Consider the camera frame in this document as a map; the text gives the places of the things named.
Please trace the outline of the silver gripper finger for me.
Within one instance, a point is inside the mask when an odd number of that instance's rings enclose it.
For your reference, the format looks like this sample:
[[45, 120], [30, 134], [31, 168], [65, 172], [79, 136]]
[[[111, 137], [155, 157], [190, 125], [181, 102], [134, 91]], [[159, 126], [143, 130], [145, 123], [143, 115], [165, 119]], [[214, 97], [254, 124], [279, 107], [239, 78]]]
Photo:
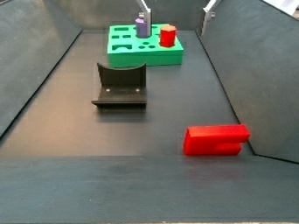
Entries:
[[217, 7], [219, 0], [210, 0], [207, 6], [203, 8], [203, 20], [201, 24], [201, 35], [205, 35], [207, 24], [210, 20], [215, 17], [214, 9]]
[[137, 0], [137, 3], [142, 9], [142, 11], [139, 12], [139, 17], [149, 23], [151, 24], [151, 17], [153, 17], [153, 11], [149, 8], [147, 4], [146, 4], [146, 0]]

